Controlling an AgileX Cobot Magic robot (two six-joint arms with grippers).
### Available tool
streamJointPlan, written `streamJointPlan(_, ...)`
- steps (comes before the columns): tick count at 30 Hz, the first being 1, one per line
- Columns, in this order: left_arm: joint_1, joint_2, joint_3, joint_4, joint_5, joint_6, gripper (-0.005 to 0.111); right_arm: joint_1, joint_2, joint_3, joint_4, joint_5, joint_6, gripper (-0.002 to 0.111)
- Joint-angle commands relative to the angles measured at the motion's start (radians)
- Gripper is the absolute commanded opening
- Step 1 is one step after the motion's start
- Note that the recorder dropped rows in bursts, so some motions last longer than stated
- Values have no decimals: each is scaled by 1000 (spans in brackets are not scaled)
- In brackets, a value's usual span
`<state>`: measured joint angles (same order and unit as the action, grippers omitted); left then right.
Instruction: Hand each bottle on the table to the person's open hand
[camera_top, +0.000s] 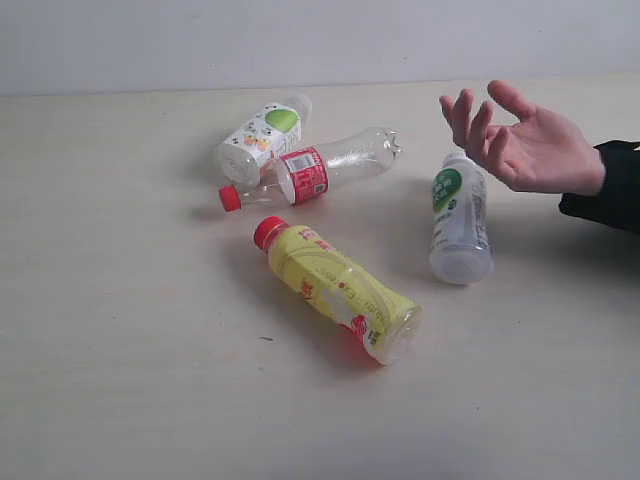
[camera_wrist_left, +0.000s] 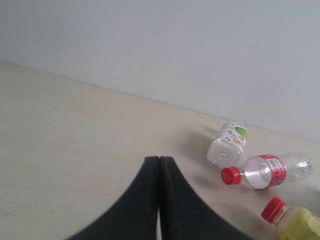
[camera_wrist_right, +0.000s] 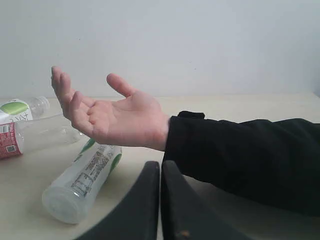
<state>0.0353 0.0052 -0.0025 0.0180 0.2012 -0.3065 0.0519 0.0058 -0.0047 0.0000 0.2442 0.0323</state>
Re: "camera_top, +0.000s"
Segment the person's open bare hand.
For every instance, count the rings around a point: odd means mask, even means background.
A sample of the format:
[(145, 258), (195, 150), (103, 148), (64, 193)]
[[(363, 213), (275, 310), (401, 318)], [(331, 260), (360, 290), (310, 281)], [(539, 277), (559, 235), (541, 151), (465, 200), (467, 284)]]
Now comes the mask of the person's open bare hand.
[(477, 113), (473, 94), (439, 98), (452, 139), (466, 156), (511, 190), (595, 196), (603, 187), (600, 152), (567, 118), (543, 108), (510, 84), (493, 80)]

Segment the black sleeved forearm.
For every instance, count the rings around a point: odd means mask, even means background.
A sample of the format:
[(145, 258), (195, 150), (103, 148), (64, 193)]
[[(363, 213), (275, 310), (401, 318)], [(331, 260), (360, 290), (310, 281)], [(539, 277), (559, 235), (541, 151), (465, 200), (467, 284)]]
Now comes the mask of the black sleeved forearm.
[(639, 234), (639, 142), (612, 140), (595, 148), (605, 167), (600, 192), (595, 196), (563, 194), (559, 211)]

